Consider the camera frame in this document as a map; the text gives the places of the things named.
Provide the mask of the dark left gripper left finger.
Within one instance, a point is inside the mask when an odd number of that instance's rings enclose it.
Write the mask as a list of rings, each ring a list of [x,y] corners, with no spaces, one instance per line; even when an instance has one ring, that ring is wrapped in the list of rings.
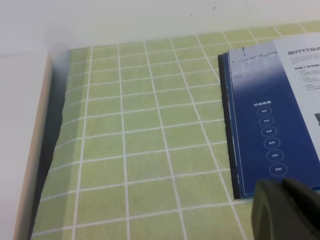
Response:
[[[263,179],[255,185],[251,225],[255,240],[318,240],[312,226],[296,212],[282,182]]]

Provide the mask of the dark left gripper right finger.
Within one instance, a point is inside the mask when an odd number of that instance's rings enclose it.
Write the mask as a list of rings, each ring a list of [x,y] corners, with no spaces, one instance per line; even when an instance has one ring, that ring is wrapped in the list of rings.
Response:
[[[320,226],[320,195],[293,178],[284,178],[281,182],[296,212],[313,227]]]

